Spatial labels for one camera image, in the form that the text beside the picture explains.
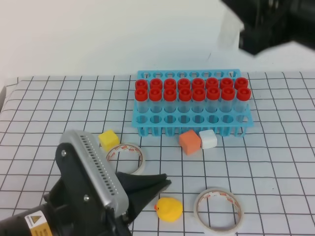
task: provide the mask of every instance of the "tape roll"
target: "tape roll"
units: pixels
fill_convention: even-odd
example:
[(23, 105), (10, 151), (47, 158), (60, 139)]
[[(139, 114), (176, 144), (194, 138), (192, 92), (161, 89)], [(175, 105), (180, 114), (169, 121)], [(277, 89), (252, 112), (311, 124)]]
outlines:
[(110, 159), (113, 158), (113, 156), (115, 156), (116, 154), (118, 154), (118, 152), (121, 152), (121, 151), (131, 151), (131, 152), (138, 153), (138, 155), (140, 157), (141, 164), (140, 164), (139, 168), (131, 174), (132, 175), (142, 174), (142, 172), (144, 171), (145, 164), (146, 164), (146, 158), (145, 158), (144, 152), (141, 150), (141, 148), (134, 145), (134, 144), (118, 144), (118, 145), (114, 146), (107, 153), (106, 160), (109, 161)]
[[(200, 219), (200, 216), (198, 213), (198, 207), (199, 207), (201, 201), (206, 200), (206, 199), (211, 198), (211, 197), (214, 197), (214, 196), (225, 197), (227, 201), (229, 201), (233, 204), (234, 209), (236, 210), (236, 212), (238, 214), (238, 222), (229, 229), (226, 229), (226, 230), (213, 229), (213, 228), (209, 227), (208, 225), (205, 225)], [(195, 216), (198, 223), (202, 225), (202, 227), (204, 229), (204, 233), (211, 233), (214, 235), (234, 234), (240, 229), (240, 227), (243, 224), (243, 220), (244, 220), (244, 212), (243, 212), (243, 209), (241, 207), (240, 201), (232, 193), (225, 191), (224, 189), (221, 189), (221, 188), (210, 188), (210, 189), (206, 189), (205, 191), (200, 193), (198, 195), (195, 203), (194, 203), (194, 206), (193, 206), (193, 215)]]

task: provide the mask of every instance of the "foam block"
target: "foam block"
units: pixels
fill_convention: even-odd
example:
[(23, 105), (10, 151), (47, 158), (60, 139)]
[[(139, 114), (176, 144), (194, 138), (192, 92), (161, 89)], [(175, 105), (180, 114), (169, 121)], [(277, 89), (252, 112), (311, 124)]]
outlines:
[(214, 148), (218, 145), (216, 134), (212, 129), (199, 132), (202, 149)]
[(109, 151), (110, 149), (113, 148), (113, 146), (119, 144), (118, 136), (111, 129), (100, 134), (98, 136), (98, 139), (99, 139), (99, 142), (105, 151)]
[(191, 129), (190, 131), (183, 133), (179, 136), (179, 144), (180, 146), (182, 146), (186, 155), (189, 155), (200, 149), (201, 139)]

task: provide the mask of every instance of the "white cube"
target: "white cube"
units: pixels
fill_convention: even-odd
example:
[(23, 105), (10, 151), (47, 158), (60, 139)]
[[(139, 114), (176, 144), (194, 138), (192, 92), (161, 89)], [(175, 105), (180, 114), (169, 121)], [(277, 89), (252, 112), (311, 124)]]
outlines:
[(218, 145), (216, 134), (212, 129), (199, 132), (202, 149), (214, 148)]

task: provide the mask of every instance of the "orange cube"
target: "orange cube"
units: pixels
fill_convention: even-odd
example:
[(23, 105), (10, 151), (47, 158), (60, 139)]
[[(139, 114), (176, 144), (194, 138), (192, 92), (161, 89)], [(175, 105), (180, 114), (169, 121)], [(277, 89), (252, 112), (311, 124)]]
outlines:
[(201, 146), (200, 137), (191, 129), (179, 136), (179, 145), (182, 146), (186, 155), (198, 151)]

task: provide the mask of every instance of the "yellow cube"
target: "yellow cube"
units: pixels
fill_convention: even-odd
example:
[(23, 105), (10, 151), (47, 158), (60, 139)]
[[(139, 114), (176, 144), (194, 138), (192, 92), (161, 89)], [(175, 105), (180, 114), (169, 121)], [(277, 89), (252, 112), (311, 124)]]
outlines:
[(114, 131), (111, 129), (100, 134), (98, 136), (98, 139), (99, 139), (100, 144), (102, 145), (102, 147), (105, 151), (109, 151), (110, 149), (113, 148), (113, 146), (119, 144), (119, 138), (114, 133)]

